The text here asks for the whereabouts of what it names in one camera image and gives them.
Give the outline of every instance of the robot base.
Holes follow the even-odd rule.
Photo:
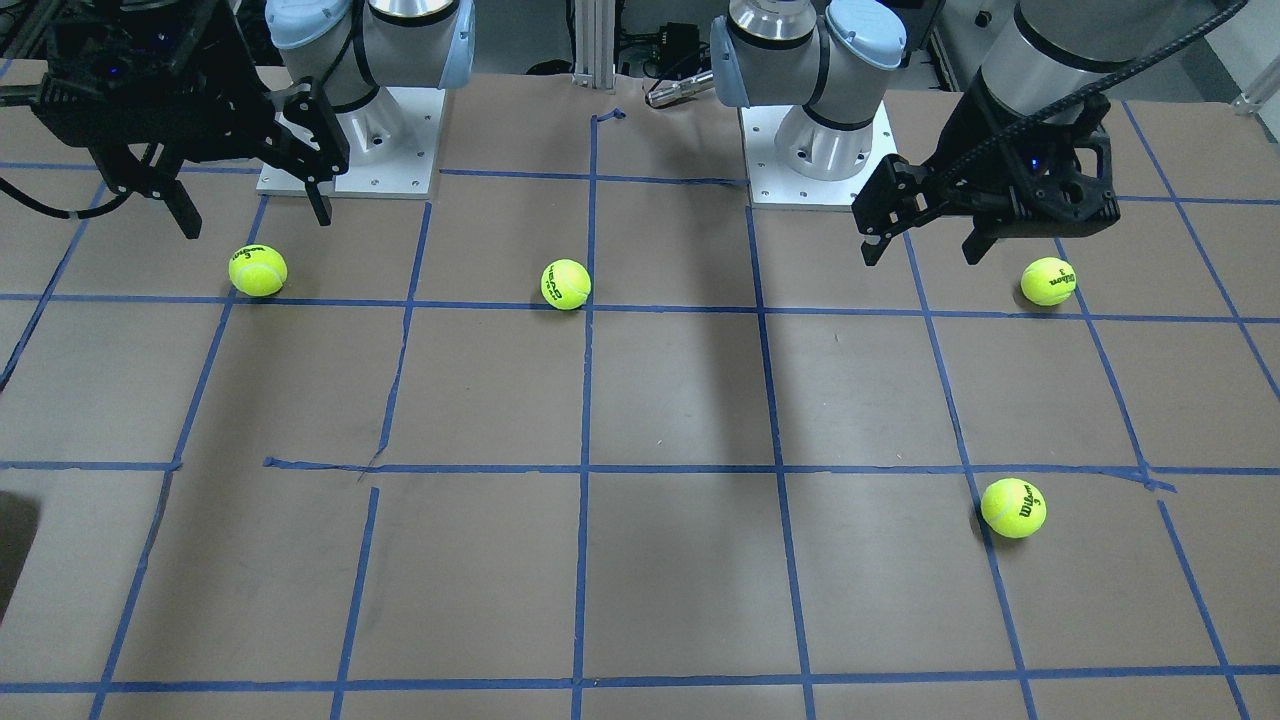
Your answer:
[[[399,105],[406,136],[394,152],[370,164],[352,163],[351,169],[334,178],[333,187],[320,186],[329,197],[383,197],[430,200],[435,161],[440,149],[440,127],[444,120],[445,91],[434,87],[388,88]],[[287,120],[280,120],[300,133]],[[261,195],[305,197],[302,181],[289,173],[265,165],[257,178]]]
[[[774,147],[773,138],[791,108],[768,105],[742,108],[742,146],[746,172],[751,181],[751,205],[774,210],[827,210],[847,213],[867,179],[879,165],[881,158],[897,152],[897,142],[888,127],[888,113],[882,102],[872,122],[872,151],[858,174],[844,181],[819,181],[792,170]]]

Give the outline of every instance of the white wall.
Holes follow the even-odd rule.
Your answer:
[[[1253,0],[1210,33],[1208,44],[1235,83],[1248,87],[1280,55],[1280,0]],[[1272,135],[1280,136],[1280,95],[1260,114]]]

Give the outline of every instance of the tennis ball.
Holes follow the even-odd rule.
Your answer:
[[[1075,292],[1075,269],[1060,258],[1041,258],[1023,270],[1021,286],[1036,305],[1057,305]]]
[[[227,273],[236,290],[250,297],[279,292],[289,277],[284,258],[265,245],[246,245],[237,250],[227,263]]]
[[[552,307],[573,310],[591,295],[591,275],[575,260],[557,260],[543,270],[543,297]]]
[[[1006,538],[1025,538],[1044,524],[1048,509],[1036,486],[1019,478],[996,480],[982,493],[982,519]]]

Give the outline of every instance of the grey floor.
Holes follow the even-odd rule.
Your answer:
[[[956,97],[890,95],[905,155]],[[3,127],[4,177],[101,196]],[[198,241],[0,200],[0,507],[38,512],[0,717],[1280,716],[1280,160],[1224,105],[1107,127],[1121,223],[975,268],[963,220],[868,269],[847,215],[749,208],[733,111],[626,79],[477,76],[433,201],[329,228],[251,164],[183,174]],[[1041,311],[1046,255],[1082,284]],[[536,297],[561,256],[582,310]],[[1020,542],[974,515],[1007,475]]]

